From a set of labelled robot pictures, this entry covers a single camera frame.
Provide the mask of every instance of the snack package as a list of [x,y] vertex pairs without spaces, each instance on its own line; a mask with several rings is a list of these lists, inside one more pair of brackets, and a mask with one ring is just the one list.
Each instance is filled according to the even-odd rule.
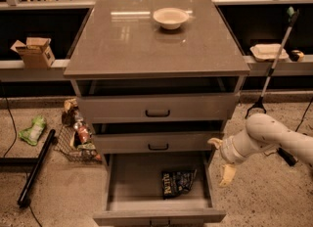
[[32,126],[19,132],[19,137],[26,141],[29,145],[37,145],[38,139],[46,127],[46,119],[42,115],[38,115],[32,121]]
[[163,198],[170,199],[181,194],[187,194],[193,187],[197,170],[163,171]]

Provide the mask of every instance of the drawer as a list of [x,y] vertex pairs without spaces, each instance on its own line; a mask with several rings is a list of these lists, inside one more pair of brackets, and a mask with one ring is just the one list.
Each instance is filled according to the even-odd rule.
[[[213,152],[116,154],[110,158],[105,210],[94,215],[99,226],[220,222],[225,211],[213,207],[209,161]],[[196,169],[191,191],[164,199],[165,170]]]
[[89,124],[230,118],[238,96],[80,97],[80,111]]
[[207,140],[222,138],[220,132],[165,132],[116,135],[94,135],[98,153],[161,153],[210,150]]

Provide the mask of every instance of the black pole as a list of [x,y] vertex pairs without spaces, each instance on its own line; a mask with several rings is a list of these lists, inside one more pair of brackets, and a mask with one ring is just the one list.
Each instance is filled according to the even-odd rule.
[[28,193],[31,190],[33,183],[35,182],[35,179],[36,179],[36,177],[39,173],[39,170],[41,168],[41,164],[46,157],[46,154],[49,150],[51,143],[53,142],[55,133],[56,133],[56,130],[54,130],[54,129],[50,130],[48,137],[47,137],[47,139],[46,139],[46,141],[45,141],[45,143],[41,149],[41,152],[39,154],[37,164],[32,168],[31,173],[27,178],[27,181],[26,181],[26,183],[22,189],[22,193],[21,193],[20,198],[18,200],[18,205],[20,207],[27,207],[30,205],[30,198],[28,197]]

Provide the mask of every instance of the white bowl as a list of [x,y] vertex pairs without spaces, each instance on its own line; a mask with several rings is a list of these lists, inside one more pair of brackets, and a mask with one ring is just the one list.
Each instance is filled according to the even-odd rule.
[[176,29],[188,18],[187,12],[177,8],[163,8],[154,12],[154,20],[165,29]]

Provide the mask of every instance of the black snack bag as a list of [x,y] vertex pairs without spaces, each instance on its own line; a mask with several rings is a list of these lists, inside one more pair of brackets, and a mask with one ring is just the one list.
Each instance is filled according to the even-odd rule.
[[170,199],[189,193],[192,189],[197,170],[163,171],[163,197]]

